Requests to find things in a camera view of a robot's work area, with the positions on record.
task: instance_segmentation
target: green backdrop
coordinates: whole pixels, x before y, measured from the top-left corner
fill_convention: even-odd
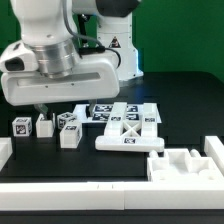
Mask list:
[[[224,1],[143,0],[133,19],[144,72],[205,71],[224,81]],[[19,33],[9,0],[1,0],[0,53]]]

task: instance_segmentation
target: warning label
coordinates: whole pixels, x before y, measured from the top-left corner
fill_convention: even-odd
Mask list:
[[[121,48],[121,45],[119,44],[117,37],[114,37],[109,48]]]

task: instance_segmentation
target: black table surface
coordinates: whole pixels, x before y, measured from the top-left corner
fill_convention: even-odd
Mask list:
[[[98,100],[112,104],[157,103],[162,124],[159,136],[166,148],[195,148],[203,151],[205,136],[224,140],[224,84],[204,72],[145,73],[144,82],[122,88],[115,99]],[[72,112],[76,104],[49,104],[56,113]],[[12,137],[13,155],[0,172],[0,183],[146,181],[147,153],[103,152],[95,150],[95,139],[103,135],[105,124],[83,124],[83,137],[77,150],[62,150],[59,131],[53,138],[37,139],[38,113],[33,106],[13,107],[0,97],[0,137]],[[12,121],[32,117],[33,133],[14,138]],[[73,212],[1,212],[0,223],[223,223],[224,211],[73,211]]]

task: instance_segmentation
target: cable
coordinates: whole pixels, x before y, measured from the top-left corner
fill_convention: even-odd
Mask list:
[[[96,52],[98,52],[98,53],[102,53],[102,51],[104,51],[104,49],[105,50],[108,50],[108,51],[112,51],[112,52],[114,52],[117,56],[118,56],[118,59],[119,59],[119,62],[118,62],[118,66],[117,67],[119,67],[120,65],[121,65],[121,56],[120,56],[120,54],[116,51],[116,50],[114,50],[114,49],[111,49],[111,48],[105,48],[104,46],[103,46],[103,44],[99,41],[99,40],[97,40],[97,39],[95,39],[95,38],[93,38],[93,37],[89,37],[89,36],[85,36],[85,35],[80,35],[80,34],[78,34],[78,33],[75,33],[75,32],[73,32],[72,31],[72,29],[71,29],[71,27],[70,27],[70,25],[69,25],[69,21],[68,21],[68,14],[67,14],[67,0],[63,0],[62,1],[62,6],[63,6],[63,17],[64,17],[64,23],[65,23],[65,26],[66,26],[66,28],[67,28],[67,30],[68,30],[68,32],[72,35],[72,36],[74,36],[75,38],[78,38],[78,39],[83,39],[83,40],[87,40],[87,41],[92,41],[92,42],[95,42],[96,44],[98,44],[99,45],[99,49],[83,49],[84,51],[90,51],[89,53],[94,53],[94,51],[96,51]]]
[[[63,0],[62,1],[62,6],[63,6],[63,17],[64,17],[64,23],[65,23],[65,26],[68,30],[68,32],[74,36],[75,38],[79,38],[79,39],[83,39],[83,40],[87,40],[87,41],[92,41],[92,42],[95,42],[96,44],[98,44],[99,46],[103,46],[102,43],[93,38],[93,37],[88,37],[88,36],[84,36],[84,35],[81,35],[81,34],[78,34],[78,33],[75,33],[74,31],[72,31],[70,25],[69,25],[69,21],[68,21],[68,14],[67,14],[67,0]]]
[[[117,55],[118,60],[119,60],[117,68],[119,68],[120,65],[121,65],[121,55],[118,53],[118,51],[116,51],[116,50],[114,50],[112,48],[105,48],[105,50],[112,51],[112,52],[114,52]]]

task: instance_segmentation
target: small cube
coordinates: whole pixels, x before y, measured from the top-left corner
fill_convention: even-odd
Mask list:
[[[66,112],[57,116],[58,129],[63,129],[67,122],[77,120],[77,116],[73,113]]]
[[[53,120],[44,120],[43,114],[40,114],[36,122],[37,138],[51,138],[55,129],[55,114]]]
[[[76,149],[82,138],[82,123],[68,122],[60,133],[61,148]]]
[[[13,133],[15,137],[27,137],[32,132],[31,117],[17,117],[13,122]]]

